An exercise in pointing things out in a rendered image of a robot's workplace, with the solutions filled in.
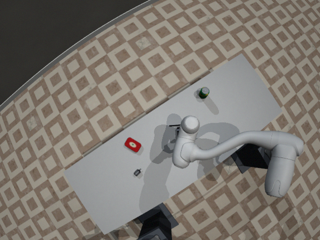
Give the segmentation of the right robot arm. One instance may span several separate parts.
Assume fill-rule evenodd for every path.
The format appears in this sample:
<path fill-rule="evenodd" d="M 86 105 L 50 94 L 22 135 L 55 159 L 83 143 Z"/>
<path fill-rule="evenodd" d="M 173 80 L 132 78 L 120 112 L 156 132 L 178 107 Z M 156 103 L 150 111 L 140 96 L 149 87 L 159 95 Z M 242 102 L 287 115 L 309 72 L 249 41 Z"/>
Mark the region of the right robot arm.
<path fill-rule="evenodd" d="M 210 148 L 200 149 L 195 140 L 200 122 L 195 116 L 183 118 L 172 153 L 173 164 L 181 169 L 196 160 L 209 160 L 240 145 L 254 144 L 264 148 L 270 159 L 264 188 L 267 195 L 282 198 L 289 190 L 296 158 L 304 150 L 304 142 L 296 135 L 283 131 L 244 131 Z"/>

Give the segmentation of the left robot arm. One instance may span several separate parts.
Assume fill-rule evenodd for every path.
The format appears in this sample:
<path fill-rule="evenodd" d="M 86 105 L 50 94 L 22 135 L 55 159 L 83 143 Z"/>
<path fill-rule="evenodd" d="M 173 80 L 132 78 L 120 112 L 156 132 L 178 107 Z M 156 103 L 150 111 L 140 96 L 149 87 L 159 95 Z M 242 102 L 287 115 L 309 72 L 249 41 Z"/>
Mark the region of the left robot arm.
<path fill-rule="evenodd" d="M 153 238 L 151 238 L 151 239 L 149 239 L 149 240 L 161 240 L 161 239 L 160 239 L 159 236 L 156 234 Z"/>

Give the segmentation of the red rectangular tin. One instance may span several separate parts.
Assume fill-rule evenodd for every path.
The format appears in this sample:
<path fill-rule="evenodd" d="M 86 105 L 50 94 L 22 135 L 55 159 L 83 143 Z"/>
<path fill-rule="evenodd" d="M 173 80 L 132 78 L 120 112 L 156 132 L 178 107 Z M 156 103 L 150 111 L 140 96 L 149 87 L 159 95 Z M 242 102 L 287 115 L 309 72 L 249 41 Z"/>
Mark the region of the red rectangular tin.
<path fill-rule="evenodd" d="M 139 142 L 135 141 L 134 139 L 132 139 L 131 137 L 129 137 L 126 140 L 125 146 L 128 147 L 129 149 L 133 150 L 134 152 L 138 152 L 139 149 L 141 148 L 141 144 Z"/>

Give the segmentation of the green drink can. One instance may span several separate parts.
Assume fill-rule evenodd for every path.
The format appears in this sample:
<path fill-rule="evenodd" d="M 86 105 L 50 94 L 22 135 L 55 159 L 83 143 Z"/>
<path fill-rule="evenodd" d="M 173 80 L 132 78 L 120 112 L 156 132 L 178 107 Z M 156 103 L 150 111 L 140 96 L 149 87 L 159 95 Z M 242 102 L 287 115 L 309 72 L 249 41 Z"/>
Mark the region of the green drink can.
<path fill-rule="evenodd" d="M 205 99 L 209 93 L 210 93 L 210 90 L 207 87 L 202 87 L 199 92 L 199 97 L 202 99 Z"/>

